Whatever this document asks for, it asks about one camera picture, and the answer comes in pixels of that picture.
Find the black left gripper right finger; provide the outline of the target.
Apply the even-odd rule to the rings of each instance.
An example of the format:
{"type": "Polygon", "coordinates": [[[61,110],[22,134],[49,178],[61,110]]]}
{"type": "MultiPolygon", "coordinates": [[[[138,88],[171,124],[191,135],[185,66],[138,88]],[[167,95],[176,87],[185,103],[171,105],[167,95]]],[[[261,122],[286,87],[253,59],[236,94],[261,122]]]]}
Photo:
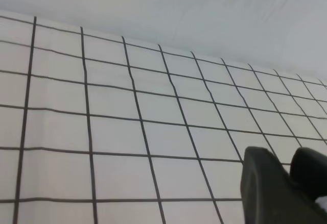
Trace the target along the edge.
{"type": "Polygon", "coordinates": [[[309,199],[326,196],[326,155],[308,147],[298,148],[292,158],[290,178],[309,199]]]}

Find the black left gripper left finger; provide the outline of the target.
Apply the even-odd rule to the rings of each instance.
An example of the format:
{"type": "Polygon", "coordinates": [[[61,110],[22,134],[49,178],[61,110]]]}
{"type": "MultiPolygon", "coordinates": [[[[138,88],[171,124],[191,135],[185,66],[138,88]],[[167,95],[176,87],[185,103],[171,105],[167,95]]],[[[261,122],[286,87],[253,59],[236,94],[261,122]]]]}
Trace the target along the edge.
{"type": "Polygon", "coordinates": [[[240,191],[245,223],[326,223],[326,196],[309,199],[263,147],[245,150],[240,191]]]}

